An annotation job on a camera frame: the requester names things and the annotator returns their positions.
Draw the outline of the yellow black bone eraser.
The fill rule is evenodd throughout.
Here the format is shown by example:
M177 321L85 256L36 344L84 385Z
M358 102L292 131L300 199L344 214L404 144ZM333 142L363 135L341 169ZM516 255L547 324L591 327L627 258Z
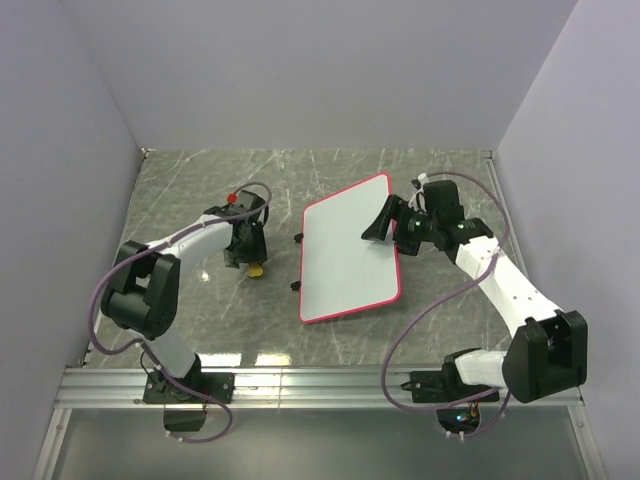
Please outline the yellow black bone eraser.
M264 269L258 263L251 263L247 268L247 275L252 279L261 278L264 275Z

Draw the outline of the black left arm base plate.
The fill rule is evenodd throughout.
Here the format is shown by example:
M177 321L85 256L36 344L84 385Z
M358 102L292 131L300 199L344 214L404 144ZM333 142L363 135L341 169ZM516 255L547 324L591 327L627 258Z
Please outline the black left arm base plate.
M230 404L235 388L235 375L230 372L203 372L195 379L168 380L161 372L152 371L146 380L142 402L151 405L210 403L213 398Z

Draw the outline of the pink framed whiteboard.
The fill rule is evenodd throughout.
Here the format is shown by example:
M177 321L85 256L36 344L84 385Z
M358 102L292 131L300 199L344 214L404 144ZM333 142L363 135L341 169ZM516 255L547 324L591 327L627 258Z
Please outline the pink framed whiteboard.
M389 239L361 238L391 193L383 172L303 210L299 319L313 324L389 305L401 293L399 254Z

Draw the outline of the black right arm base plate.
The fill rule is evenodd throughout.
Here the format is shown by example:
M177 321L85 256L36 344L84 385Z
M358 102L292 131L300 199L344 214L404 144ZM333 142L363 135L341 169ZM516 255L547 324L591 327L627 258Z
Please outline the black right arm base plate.
M500 395L492 392L486 385L463 384L457 373L439 371L411 371L409 380L402 383L400 388L409 392L412 401L421 403L451 403L473 395L486 393L479 402L498 402Z

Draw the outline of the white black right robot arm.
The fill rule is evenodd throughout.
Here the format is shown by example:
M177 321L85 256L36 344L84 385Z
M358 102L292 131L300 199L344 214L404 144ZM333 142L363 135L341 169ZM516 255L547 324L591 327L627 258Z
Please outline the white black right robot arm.
M373 241L388 235L403 255L416 255L424 243L444 253L470 278L457 291L480 288L511 336L505 351L476 348L446 356L434 382L424 386L430 402L456 405L505 389L530 403L586 382L584 317L563 311L531 284L489 227L478 218L465 218L456 195L429 200L424 210L389 196L361 237Z

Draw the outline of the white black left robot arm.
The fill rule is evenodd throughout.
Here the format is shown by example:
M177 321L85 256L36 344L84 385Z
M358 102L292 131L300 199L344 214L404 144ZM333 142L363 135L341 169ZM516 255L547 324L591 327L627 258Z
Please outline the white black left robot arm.
M181 276L221 252L225 265L259 275L267 260L269 213L224 214L214 208L162 240L123 244L100 302L102 314L132 335L157 376L180 402L204 395L201 360L174 326Z

